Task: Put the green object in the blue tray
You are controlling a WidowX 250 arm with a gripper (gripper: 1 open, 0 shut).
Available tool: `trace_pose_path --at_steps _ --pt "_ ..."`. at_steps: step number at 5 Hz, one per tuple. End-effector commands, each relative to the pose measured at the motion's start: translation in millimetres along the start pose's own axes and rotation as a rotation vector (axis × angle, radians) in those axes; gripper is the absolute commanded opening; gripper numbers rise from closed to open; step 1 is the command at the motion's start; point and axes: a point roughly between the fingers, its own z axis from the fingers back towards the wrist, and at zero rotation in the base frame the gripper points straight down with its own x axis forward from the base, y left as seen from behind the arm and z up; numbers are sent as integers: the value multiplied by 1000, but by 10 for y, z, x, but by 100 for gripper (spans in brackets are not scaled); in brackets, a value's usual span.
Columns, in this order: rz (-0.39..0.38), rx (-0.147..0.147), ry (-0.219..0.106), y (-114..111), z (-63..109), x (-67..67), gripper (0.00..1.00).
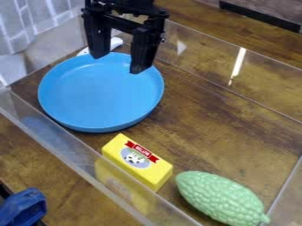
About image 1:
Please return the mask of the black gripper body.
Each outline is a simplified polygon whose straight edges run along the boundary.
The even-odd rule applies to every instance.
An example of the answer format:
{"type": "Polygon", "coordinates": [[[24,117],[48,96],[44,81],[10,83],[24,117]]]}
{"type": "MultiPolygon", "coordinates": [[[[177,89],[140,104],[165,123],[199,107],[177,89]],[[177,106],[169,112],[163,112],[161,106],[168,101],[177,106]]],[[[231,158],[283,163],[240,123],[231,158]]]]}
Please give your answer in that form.
{"type": "Polygon", "coordinates": [[[155,0],[85,0],[81,12],[88,33],[103,29],[116,29],[132,33],[137,28],[148,29],[153,33],[163,33],[168,18],[167,10],[155,5],[155,0]],[[113,11],[119,15],[147,16],[147,19],[139,24],[116,16],[113,11]]]}

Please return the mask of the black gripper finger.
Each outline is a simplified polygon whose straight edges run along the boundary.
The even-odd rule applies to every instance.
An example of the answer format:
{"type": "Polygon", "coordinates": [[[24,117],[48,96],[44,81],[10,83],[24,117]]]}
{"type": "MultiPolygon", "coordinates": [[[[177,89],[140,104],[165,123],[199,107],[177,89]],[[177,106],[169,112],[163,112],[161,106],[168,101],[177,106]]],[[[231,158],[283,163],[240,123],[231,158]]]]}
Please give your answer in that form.
{"type": "Polygon", "coordinates": [[[157,46],[163,40],[165,20],[148,18],[143,25],[133,30],[131,43],[129,72],[137,74],[152,66],[157,46]]]}
{"type": "Polygon", "coordinates": [[[93,59],[105,56],[111,49],[111,26],[104,15],[83,11],[85,38],[93,59]]]}

